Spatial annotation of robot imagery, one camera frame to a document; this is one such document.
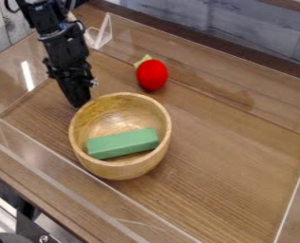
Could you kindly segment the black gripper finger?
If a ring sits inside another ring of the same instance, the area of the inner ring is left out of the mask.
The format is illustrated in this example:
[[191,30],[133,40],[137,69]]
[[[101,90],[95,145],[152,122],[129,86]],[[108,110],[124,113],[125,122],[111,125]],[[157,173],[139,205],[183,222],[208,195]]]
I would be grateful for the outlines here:
[[81,107],[89,101],[89,89],[97,85],[93,77],[91,75],[59,76],[56,81],[69,104]]

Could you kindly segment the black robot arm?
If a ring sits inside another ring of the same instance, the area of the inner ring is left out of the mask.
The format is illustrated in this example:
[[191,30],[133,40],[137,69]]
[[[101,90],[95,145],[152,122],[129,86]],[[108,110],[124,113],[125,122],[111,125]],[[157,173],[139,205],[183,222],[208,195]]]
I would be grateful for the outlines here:
[[46,75],[57,82],[64,97],[73,107],[89,101],[89,89],[96,86],[87,62],[85,27],[80,20],[67,18],[68,8],[61,0],[13,0],[17,9],[4,0],[8,12],[21,12],[29,28],[37,32],[46,56],[41,62]]

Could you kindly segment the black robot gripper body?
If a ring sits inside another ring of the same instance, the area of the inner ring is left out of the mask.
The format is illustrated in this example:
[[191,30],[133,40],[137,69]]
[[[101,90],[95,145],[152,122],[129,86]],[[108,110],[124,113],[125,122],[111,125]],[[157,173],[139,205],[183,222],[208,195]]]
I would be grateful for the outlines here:
[[61,22],[52,33],[41,34],[37,37],[46,52],[46,57],[42,59],[46,73],[54,80],[92,80],[84,33],[83,23],[68,21]]

